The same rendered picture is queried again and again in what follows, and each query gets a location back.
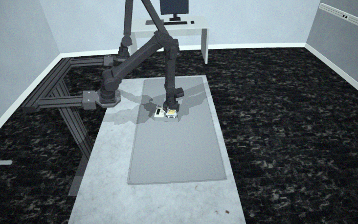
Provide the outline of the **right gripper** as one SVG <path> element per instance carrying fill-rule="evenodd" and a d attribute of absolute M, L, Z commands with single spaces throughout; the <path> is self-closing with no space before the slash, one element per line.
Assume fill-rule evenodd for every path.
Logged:
<path fill-rule="evenodd" d="M 179 106 L 180 104 L 178 104 L 178 101 L 176 101 L 175 104 L 175 100 L 173 101 L 166 101 L 163 103 L 163 110 L 167 113 L 167 108 L 169 108 L 170 110 L 176 110 L 176 112 L 179 111 Z"/>

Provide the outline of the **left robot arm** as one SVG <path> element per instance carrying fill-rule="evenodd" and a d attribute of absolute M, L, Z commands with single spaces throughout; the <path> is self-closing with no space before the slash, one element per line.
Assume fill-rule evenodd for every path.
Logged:
<path fill-rule="evenodd" d="M 124 17 L 124 32 L 123 32 L 124 37 L 121 40 L 118 55 L 117 55 L 117 58 L 120 59 L 128 59 L 129 51 L 127 47 L 133 45 L 132 40 L 130 38 L 131 27 L 132 27 L 133 1 L 134 0 L 125 1 L 125 17 Z M 152 18 L 154 24 L 156 25 L 158 31 L 169 35 L 168 31 L 163 25 L 161 19 L 159 18 L 150 0 L 141 0 L 141 1 L 144 4 L 146 10 L 148 11 L 150 17 Z M 178 39 L 174 39 L 174 41 L 178 46 L 178 55 L 179 55 L 180 52 L 179 52 Z"/>

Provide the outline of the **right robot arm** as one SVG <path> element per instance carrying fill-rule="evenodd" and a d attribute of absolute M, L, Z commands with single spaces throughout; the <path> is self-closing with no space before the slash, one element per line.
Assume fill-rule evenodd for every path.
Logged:
<path fill-rule="evenodd" d="M 182 88 L 175 88 L 175 57 L 178 55 L 178 46 L 173 37 L 158 30 L 154 32 L 154 36 L 145 45 L 119 66 L 106 69 L 102 72 L 103 79 L 101 79 L 100 103 L 115 103 L 114 91 L 119 88 L 119 84 L 122 83 L 124 77 L 153 53 L 162 48 L 164 48 L 165 53 L 164 87 L 166 90 L 166 101 L 175 100 L 176 104 L 176 98 L 184 96 Z"/>

